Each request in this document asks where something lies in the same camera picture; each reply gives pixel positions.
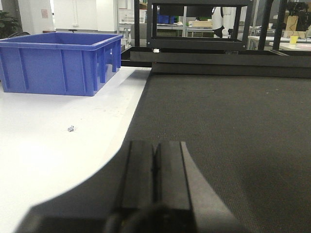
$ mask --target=black conveyor belt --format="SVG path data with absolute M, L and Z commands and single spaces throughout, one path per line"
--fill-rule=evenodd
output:
M 186 141 L 251 231 L 311 232 L 311 80 L 151 75 L 125 140 Z

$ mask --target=black cable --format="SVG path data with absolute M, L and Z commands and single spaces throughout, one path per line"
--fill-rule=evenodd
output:
M 173 224 L 175 224 L 173 226 L 174 232 L 178 232 L 178 226 L 180 226 L 180 224 L 178 223 L 177 217 L 175 216 L 173 211 L 163 203 L 156 203 L 132 214 L 122 227 L 121 233 L 137 233 L 138 230 L 146 222 L 150 227 L 152 227 L 152 225 L 150 225 L 150 222 L 153 222 L 153 220 L 155 220 L 157 216 L 170 217 L 171 220 L 173 220 Z
M 122 215 L 119 213 L 114 213 L 110 215 L 106 221 L 104 232 L 105 233 L 118 233 L 122 226 Z
M 17 33 L 13 33 L 13 34 L 9 35 L 8 38 L 23 36 L 23 35 L 30 35 L 30 34 L 28 32 L 17 32 Z

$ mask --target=blue plastic crate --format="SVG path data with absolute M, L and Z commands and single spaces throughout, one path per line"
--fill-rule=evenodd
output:
M 44 33 L 0 40 L 5 92 L 94 96 L 121 67 L 121 35 Z

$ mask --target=yellow cup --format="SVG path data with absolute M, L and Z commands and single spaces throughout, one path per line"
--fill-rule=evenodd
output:
M 291 45 L 295 45 L 295 44 L 297 43 L 297 39 L 298 39 L 298 36 L 296 36 L 296 35 L 291 35 L 290 44 L 291 44 Z

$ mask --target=table surface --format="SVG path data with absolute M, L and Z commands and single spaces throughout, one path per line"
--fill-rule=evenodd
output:
M 212 31 L 212 27 L 187 27 L 188 31 Z
M 126 140 L 185 141 L 250 232 L 311 233 L 310 90 L 310 79 L 153 74 Z
M 93 175 L 119 149 L 149 68 L 122 67 L 94 96 L 4 93 L 0 84 L 0 232 Z M 68 127 L 74 126 L 73 132 Z
M 310 46 L 310 44 L 308 43 L 299 43 L 299 45 L 297 46 L 297 44 L 295 45 L 291 45 L 290 43 L 280 43 L 280 49 L 282 50 L 294 50 L 294 51 L 311 51 L 311 47 L 309 47 L 308 49 L 306 48 L 299 48 L 299 46 Z
M 251 39 L 251 40 L 255 40 L 255 41 L 259 41 L 259 36 L 249 36 L 248 39 Z M 267 36 L 266 37 L 266 41 L 274 41 L 274 37 L 273 36 Z M 284 37 L 281 37 L 281 42 L 289 42 L 290 39 L 289 38 L 284 38 Z M 311 43 L 311 39 L 298 39 L 297 40 L 297 43 Z
M 132 25 L 133 25 L 132 23 L 119 23 L 119 27 L 120 28 L 128 28 L 128 29 L 130 29 Z

